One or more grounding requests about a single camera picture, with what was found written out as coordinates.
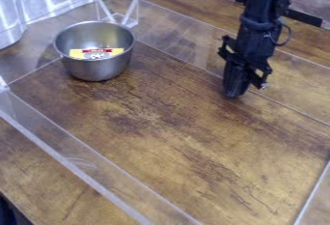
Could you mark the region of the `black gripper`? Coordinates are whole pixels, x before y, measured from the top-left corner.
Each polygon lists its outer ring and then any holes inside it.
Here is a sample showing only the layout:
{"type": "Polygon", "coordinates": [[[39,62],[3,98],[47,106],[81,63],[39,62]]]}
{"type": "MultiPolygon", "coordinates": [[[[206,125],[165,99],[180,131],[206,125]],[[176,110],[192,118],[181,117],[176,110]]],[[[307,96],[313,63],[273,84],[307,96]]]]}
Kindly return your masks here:
{"type": "Polygon", "coordinates": [[[240,18],[237,37],[225,35],[217,54],[225,61],[222,87],[228,98],[241,96],[252,84],[257,89],[267,85],[272,68],[268,58],[273,55],[281,21],[273,19],[257,23],[247,17],[240,18]]]}

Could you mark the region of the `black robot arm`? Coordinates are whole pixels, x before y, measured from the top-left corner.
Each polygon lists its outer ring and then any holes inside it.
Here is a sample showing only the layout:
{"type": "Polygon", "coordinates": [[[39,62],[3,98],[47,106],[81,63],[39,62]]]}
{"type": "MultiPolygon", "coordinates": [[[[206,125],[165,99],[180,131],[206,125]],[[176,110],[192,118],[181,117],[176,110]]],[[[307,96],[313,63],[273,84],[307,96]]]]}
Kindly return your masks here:
{"type": "Polygon", "coordinates": [[[244,0],[237,37],[225,35],[217,51],[225,61],[222,88],[228,98],[241,96],[249,85],[256,89],[267,86],[272,73],[268,59],[291,39],[291,29],[280,20],[288,6],[289,0],[244,0]]]}

